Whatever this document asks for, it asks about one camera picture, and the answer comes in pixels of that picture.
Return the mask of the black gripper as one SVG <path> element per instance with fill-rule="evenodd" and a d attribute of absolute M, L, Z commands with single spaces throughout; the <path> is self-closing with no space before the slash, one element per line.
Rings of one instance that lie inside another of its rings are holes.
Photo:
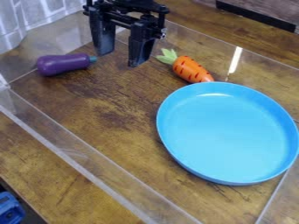
<path fill-rule="evenodd" d="M 164 19 L 169 13 L 154 0 L 85 0 L 82 14 L 89 17 L 89 30 L 98 56 L 114 50 L 115 26 L 130 30 L 127 65 L 137 67 L 150 56 L 154 39 L 165 36 Z"/>

